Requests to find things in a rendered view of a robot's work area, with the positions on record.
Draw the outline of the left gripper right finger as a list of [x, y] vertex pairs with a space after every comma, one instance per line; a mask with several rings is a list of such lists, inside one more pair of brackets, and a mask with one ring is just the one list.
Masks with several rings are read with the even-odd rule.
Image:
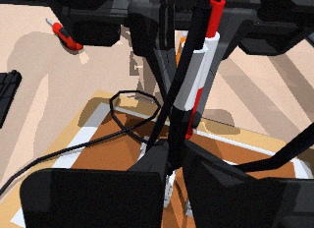
[[314, 216], [314, 179], [256, 179], [190, 140], [181, 158], [196, 228], [277, 228], [286, 216]]

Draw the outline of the red test probe with black lead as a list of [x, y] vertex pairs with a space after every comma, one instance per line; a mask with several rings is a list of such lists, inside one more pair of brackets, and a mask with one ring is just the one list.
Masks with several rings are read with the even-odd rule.
[[[112, 137], [118, 136], [123, 133], [127, 133], [131, 135], [132, 137], [136, 138], [137, 140], [141, 141], [142, 143], [146, 143], [146, 150], [145, 150], [145, 153], [146, 153], [155, 144], [166, 122], [166, 119], [171, 111], [171, 108], [176, 100], [176, 97], [181, 89], [181, 86], [183, 84], [194, 48], [195, 48], [198, 36], [201, 31], [203, 21], [204, 21], [204, 12], [202, 9], [199, 9], [199, 8], [208, 8], [210, 4], [213, 6], [213, 8], [212, 8], [210, 21], [209, 21], [208, 29], [206, 32], [205, 41], [204, 41], [204, 43], [208, 45], [209, 49], [208, 49], [205, 65], [203, 68], [198, 92], [197, 92], [194, 106], [192, 109], [188, 129], [185, 136], [185, 139], [189, 140], [193, 133], [193, 129], [191, 129], [190, 126], [191, 126], [191, 123], [192, 123], [192, 120], [193, 120], [193, 117], [197, 108], [197, 104], [198, 104], [201, 92], [203, 90], [216, 48], [218, 45], [218, 41], [220, 38], [220, 35], [217, 33], [217, 28], [218, 28], [218, 25], [219, 25], [219, 22], [223, 13], [225, 3], [226, 2], [224, 0], [198, 0], [197, 1], [196, 7], [198, 8], [194, 11], [191, 24], [190, 24], [190, 27], [186, 36], [186, 40], [183, 46], [182, 55], [181, 55], [174, 79], [172, 81], [172, 84], [170, 86], [166, 99], [162, 106], [162, 109], [161, 109], [160, 103], [158, 102], [158, 100], [156, 99], [154, 95], [145, 93], [140, 90], [120, 90], [112, 98], [109, 99], [111, 116], [117, 122], [117, 124], [121, 127], [121, 130], [119, 132], [116, 132], [114, 134], [111, 134], [111, 135], [108, 135], [108, 136], [105, 136], [105, 137], [102, 137], [102, 138], [99, 138], [90, 142], [84, 142], [78, 145], [64, 148], [59, 151], [56, 151], [56, 152], [53, 152], [53, 153], [50, 153], [50, 154], [47, 154], [45, 156], [35, 159], [28, 166], [26, 166], [25, 168], [17, 172], [15, 175], [13, 175], [5, 183], [5, 185], [0, 189], [0, 196], [17, 177], [22, 175], [24, 172], [26, 172], [29, 168], [31, 168], [33, 165], [35, 165], [39, 161], [48, 159], [50, 157], [59, 155], [67, 151], [78, 149], [78, 148], [88, 146], [94, 143], [99, 143], [99, 142], [102, 142], [104, 140], [110, 139]], [[121, 93], [133, 93], [133, 92], [138, 92], [140, 94], [153, 98], [158, 108], [156, 109], [156, 111], [151, 117], [145, 119], [144, 121], [134, 126], [125, 128], [124, 125], [119, 121], [119, 119], [114, 114], [112, 101]], [[133, 132], [131, 132], [131, 130], [138, 128], [141, 125], [154, 119], [160, 109], [161, 111], [159, 113], [159, 116], [157, 118], [157, 121], [155, 123], [155, 126], [153, 128], [153, 131], [148, 141], [139, 137]], [[293, 140], [287, 143], [283, 148], [281, 148], [277, 153], [275, 153], [271, 158], [261, 159], [261, 160], [242, 163], [242, 164], [234, 164], [233, 167], [239, 169], [240, 171], [244, 173], [279, 169], [280, 167], [282, 167], [283, 165], [285, 165], [286, 163], [288, 163], [289, 161], [297, 157], [300, 153], [302, 153], [303, 151], [305, 151], [312, 145], [314, 145], [314, 122], [311, 125], [309, 125], [305, 130], [303, 130], [299, 135], [297, 135]]]

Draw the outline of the red and black screwdriver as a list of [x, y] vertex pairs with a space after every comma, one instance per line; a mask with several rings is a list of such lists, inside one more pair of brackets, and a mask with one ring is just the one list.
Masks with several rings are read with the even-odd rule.
[[66, 46], [68, 49], [77, 51], [83, 48], [83, 45], [73, 42], [70, 38], [66, 30], [59, 23], [52, 23], [49, 19], [46, 21], [53, 27], [52, 30], [54, 33], [58, 34], [60, 41]]

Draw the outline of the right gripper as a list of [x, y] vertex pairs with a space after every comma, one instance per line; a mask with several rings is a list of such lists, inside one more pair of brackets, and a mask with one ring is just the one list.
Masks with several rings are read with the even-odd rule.
[[[111, 47], [120, 40], [121, 25], [130, 28], [133, 54], [146, 59], [163, 102], [177, 70], [175, 30], [189, 30], [197, 1], [45, 0], [73, 42], [80, 45]], [[221, 61], [237, 46], [246, 55], [278, 56], [314, 32], [314, 0], [224, 1], [217, 28], [220, 38], [191, 129], [200, 123]]]

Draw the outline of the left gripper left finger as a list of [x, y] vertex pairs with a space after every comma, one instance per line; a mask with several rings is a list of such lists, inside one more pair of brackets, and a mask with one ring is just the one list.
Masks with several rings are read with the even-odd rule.
[[161, 228], [168, 157], [168, 140], [160, 139], [126, 171], [37, 170], [20, 186], [25, 226]]

